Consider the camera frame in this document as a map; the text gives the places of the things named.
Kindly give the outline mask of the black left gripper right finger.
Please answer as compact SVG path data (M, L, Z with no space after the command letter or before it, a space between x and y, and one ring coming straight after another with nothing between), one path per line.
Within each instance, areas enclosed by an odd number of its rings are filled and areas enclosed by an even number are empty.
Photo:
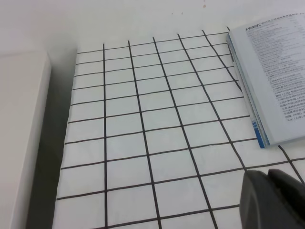
M305 228L305 185L279 169L269 169L268 177L281 193L296 222Z

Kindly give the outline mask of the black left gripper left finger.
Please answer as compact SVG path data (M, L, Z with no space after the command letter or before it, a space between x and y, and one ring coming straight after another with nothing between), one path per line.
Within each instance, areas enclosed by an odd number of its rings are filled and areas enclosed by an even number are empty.
M246 171L240 204L243 229L291 229L294 217L279 189L261 171Z

